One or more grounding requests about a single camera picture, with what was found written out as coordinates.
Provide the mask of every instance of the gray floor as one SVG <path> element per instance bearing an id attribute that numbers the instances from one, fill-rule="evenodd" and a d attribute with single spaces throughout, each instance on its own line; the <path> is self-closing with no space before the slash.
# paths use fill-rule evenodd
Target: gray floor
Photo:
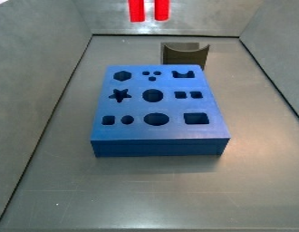
<path id="1" fill-rule="evenodd" d="M 106 67 L 160 63 L 160 42 L 211 44 L 226 153 L 98 159 L 90 134 Z M 299 228 L 299 120 L 239 39 L 94 38 L 0 228 Z"/>

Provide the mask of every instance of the circular hole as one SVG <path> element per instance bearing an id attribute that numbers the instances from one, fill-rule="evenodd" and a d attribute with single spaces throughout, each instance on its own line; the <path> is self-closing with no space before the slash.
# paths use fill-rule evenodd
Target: circular hole
<path id="1" fill-rule="evenodd" d="M 147 90 L 143 93 L 143 98 L 147 102 L 159 102 L 163 99 L 163 92 L 155 89 Z"/>
<path id="2" fill-rule="evenodd" d="M 130 125 L 135 122 L 135 118 L 131 115 L 127 115 L 122 119 L 123 124 Z"/>
<path id="3" fill-rule="evenodd" d="M 151 77 L 150 77 L 150 81 L 155 82 L 155 81 L 156 81 L 156 77 L 155 77 L 155 76 L 151 76 Z"/>
<path id="4" fill-rule="evenodd" d="M 163 126 L 170 122 L 170 117 L 163 113 L 155 112 L 144 117 L 144 122 L 151 126 Z"/>

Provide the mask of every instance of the gray wall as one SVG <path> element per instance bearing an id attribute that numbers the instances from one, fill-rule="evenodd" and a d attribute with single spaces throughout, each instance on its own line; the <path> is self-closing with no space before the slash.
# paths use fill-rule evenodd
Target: gray wall
<path id="1" fill-rule="evenodd" d="M 91 36 L 71 0 L 0 5 L 0 217 Z"/>
<path id="2" fill-rule="evenodd" d="M 299 0 L 267 0 L 241 39 L 299 114 Z"/>
<path id="3" fill-rule="evenodd" d="M 173 0 L 171 19 L 154 20 L 154 0 L 146 0 L 147 22 L 131 23 L 127 0 L 74 0 L 94 34 L 191 34 L 241 36 L 265 0 Z"/>

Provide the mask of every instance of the shape sorter block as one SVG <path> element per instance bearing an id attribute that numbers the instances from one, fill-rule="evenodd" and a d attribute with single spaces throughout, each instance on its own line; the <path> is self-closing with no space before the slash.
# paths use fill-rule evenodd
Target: shape sorter block
<path id="1" fill-rule="evenodd" d="M 98 156 L 222 155 L 229 141 L 199 65 L 108 67 L 91 136 Z"/>

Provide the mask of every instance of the rectangular hole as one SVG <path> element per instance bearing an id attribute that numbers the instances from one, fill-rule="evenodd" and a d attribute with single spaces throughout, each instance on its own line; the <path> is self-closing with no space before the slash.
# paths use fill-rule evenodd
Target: rectangular hole
<path id="1" fill-rule="evenodd" d="M 103 125 L 111 126 L 115 124 L 115 116 L 104 116 Z"/>
<path id="2" fill-rule="evenodd" d="M 205 112 L 186 113 L 185 121 L 187 125 L 210 124 L 209 115 Z"/>

